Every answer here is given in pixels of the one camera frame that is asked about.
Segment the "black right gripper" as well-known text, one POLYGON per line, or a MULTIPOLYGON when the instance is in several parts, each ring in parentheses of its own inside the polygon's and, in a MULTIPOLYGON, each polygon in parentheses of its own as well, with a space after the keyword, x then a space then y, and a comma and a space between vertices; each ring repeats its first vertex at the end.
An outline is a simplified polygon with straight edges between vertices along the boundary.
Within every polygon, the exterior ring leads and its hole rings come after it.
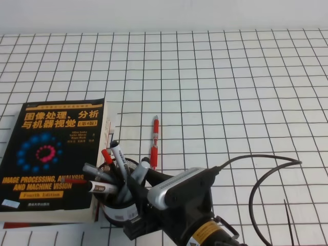
POLYGON ((125 235, 134 240, 156 229, 183 236, 188 230, 213 217, 210 188, 212 169, 188 169, 175 176, 149 170, 149 190, 132 176, 127 186, 139 216, 124 223, 125 235))

